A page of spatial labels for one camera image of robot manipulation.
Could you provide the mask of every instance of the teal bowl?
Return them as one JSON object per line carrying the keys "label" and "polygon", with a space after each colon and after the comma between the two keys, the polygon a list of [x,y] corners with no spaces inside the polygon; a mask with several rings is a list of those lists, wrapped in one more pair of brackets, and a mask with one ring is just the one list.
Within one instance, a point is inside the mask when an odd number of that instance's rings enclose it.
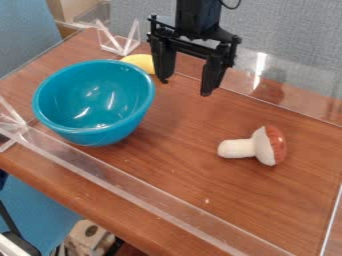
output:
{"label": "teal bowl", "polygon": [[94,60],[66,67],[43,81],[33,108],[39,121],[69,141],[105,146],[133,133],[154,97],[154,81],[141,68]]}

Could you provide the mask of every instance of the mushroom cap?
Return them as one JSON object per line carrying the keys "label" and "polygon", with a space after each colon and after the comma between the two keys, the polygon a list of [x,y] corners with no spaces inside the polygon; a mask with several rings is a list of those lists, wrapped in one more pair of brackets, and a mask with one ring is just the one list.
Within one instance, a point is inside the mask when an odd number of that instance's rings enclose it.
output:
{"label": "mushroom cap", "polygon": [[274,151],[276,164],[278,164],[285,160],[288,155],[286,139],[282,131],[276,126],[268,125],[265,126],[265,130]]}

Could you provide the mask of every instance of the wooden surface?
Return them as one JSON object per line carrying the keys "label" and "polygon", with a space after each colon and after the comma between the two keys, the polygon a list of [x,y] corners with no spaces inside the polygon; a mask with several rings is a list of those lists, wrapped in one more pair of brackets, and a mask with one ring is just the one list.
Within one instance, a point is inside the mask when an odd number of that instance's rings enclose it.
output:
{"label": "wooden surface", "polygon": [[[66,65],[99,58],[115,56],[99,50],[97,32],[89,30],[2,81],[2,95],[30,119],[41,81]],[[202,69],[192,58],[181,60],[184,73]],[[242,87],[249,81],[234,71],[229,79]],[[217,156],[222,140],[248,138],[266,124],[288,137],[282,165]],[[35,127],[47,131],[39,123]],[[169,85],[157,82],[157,99],[134,134],[117,145],[82,149],[293,254],[317,255],[341,184],[341,144],[339,127],[224,89],[204,98],[200,81],[176,75]],[[147,254],[228,255],[21,145],[0,155],[0,163]]]}
{"label": "wooden surface", "polygon": [[147,256],[142,251],[125,243],[115,256]]}

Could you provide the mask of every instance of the plastic enclosure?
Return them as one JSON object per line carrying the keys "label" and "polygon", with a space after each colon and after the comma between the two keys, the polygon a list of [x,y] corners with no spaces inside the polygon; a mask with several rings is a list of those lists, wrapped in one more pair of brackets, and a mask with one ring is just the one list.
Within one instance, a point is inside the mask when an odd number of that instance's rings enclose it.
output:
{"label": "plastic enclosure", "polygon": [[97,20],[98,36],[101,47],[105,51],[113,52],[121,56],[127,56],[141,45],[141,27],[135,19],[130,34],[126,37],[113,36],[109,28],[101,20]]}

